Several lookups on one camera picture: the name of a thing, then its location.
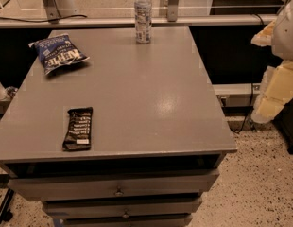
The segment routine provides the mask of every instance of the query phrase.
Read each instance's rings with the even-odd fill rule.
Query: speckled floor
[[[239,129],[242,118],[228,118]],[[248,127],[234,135],[238,151],[220,165],[220,176],[203,194],[203,204],[188,227],[293,227],[293,155],[274,125]],[[6,190],[0,190],[0,201]],[[14,214],[2,227],[54,226],[38,202],[16,195],[10,205]]]

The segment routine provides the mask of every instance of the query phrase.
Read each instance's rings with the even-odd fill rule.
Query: bottle label
[[[152,28],[152,6],[135,4],[136,40],[140,43],[150,42]]]

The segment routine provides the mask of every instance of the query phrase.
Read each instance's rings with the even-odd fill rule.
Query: dresser
[[[45,76],[35,60],[0,122],[9,188],[77,227],[182,227],[233,135],[188,27],[68,33],[90,59]],[[92,147],[65,152],[71,108],[93,107]]]

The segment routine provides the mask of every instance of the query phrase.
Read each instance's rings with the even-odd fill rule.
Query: drawer
[[[66,220],[66,227],[183,227],[192,220],[191,215],[171,215],[136,218],[101,218]]]
[[[208,191],[218,170],[13,179],[9,188],[28,201],[63,201]]]
[[[57,219],[129,218],[167,214],[195,213],[202,200],[198,195],[147,196],[93,201],[46,202],[44,212]]]

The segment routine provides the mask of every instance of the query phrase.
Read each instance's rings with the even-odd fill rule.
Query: black snack packet
[[[64,151],[88,150],[91,148],[91,125],[93,108],[71,109],[68,132],[63,141]]]
[[[89,59],[73,45],[67,34],[40,40],[29,44],[29,46],[35,47],[46,75],[61,66]]]

